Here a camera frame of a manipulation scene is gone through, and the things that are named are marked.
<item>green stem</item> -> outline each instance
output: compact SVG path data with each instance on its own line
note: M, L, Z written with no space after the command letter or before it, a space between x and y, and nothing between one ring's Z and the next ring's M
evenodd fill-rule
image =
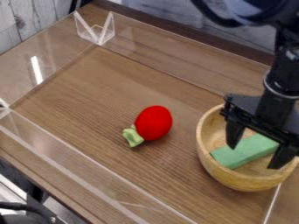
M131 126L131 129L124 129L123 137L128 141L131 147L136 147L144 141L136 132L135 125Z

